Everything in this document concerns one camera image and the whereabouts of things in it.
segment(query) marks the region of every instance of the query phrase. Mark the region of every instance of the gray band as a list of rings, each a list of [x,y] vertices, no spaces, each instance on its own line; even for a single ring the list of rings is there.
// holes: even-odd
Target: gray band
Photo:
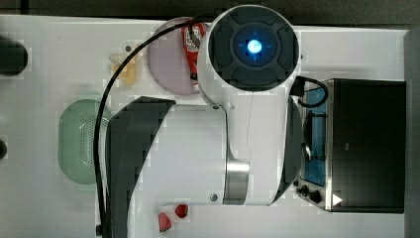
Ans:
[[[247,198],[250,163],[237,160],[228,147],[223,204],[243,205]]]

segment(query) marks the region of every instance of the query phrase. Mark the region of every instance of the oven knob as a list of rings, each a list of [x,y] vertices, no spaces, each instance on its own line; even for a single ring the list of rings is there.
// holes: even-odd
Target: oven knob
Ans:
[[[319,192],[319,190],[314,190],[308,193],[309,198],[315,202],[315,203],[319,203],[321,201],[321,193]]]
[[[303,185],[301,188],[298,188],[296,191],[301,193],[302,196],[307,196],[308,192],[309,192],[309,188],[308,188],[308,186]]]

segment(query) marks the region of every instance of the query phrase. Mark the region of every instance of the oven handle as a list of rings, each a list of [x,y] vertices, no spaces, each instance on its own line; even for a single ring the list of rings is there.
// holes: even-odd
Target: oven handle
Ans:
[[[314,157],[314,156],[311,155],[311,150],[312,150],[312,119],[314,117],[323,117],[324,120],[325,120],[327,118],[327,114],[326,113],[313,113],[312,110],[310,110],[308,115],[306,116],[305,122],[303,124],[303,143],[302,143],[303,155],[309,161],[311,161],[312,159],[325,160],[325,157]]]

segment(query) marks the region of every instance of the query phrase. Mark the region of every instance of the food item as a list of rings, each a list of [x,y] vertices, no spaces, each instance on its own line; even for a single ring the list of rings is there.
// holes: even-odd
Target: food item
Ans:
[[[189,70],[191,71],[190,78],[193,82],[194,88],[198,89],[197,81],[197,57],[198,50],[202,39],[204,38],[204,28],[200,23],[192,25],[192,34],[189,33],[188,26],[181,29],[182,43],[185,51],[186,59],[188,60]]]
[[[162,212],[158,215],[158,230],[160,232],[167,231],[171,226],[172,224],[170,223],[170,219],[166,214]]]
[[[175,214],[179,218],[185,218],[188,215],[188,206],[185,204],[180,204],[175,208]]]

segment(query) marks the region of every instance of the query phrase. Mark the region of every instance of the blue light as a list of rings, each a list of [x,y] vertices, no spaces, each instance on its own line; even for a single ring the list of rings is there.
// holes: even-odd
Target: blue light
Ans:
[[[257,40],[251,40],[248,42],[248,51],[250,51],[252,54],[259,53],[262,48],[262,43]]]

